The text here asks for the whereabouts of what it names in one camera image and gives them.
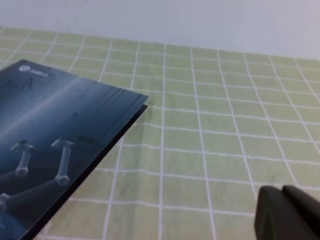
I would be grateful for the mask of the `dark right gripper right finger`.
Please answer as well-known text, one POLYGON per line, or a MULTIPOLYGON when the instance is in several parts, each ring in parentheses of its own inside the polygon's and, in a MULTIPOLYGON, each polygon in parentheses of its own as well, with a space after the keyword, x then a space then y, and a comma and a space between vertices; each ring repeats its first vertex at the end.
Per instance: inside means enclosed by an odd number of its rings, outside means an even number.
POLYGON ((302 221, 320 239, 320 202, 293 185, 284 185, 282 192, 298 211, 302 221))

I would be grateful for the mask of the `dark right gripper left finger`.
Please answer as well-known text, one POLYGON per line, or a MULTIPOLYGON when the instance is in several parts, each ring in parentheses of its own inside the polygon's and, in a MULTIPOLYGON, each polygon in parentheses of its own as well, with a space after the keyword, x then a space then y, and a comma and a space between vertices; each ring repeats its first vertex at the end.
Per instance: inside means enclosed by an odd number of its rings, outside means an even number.
POLYGON ((303 222, 282 189, 270 185, 259 189, 254 219, 256 239, 315 240, 317 236, 303 222))

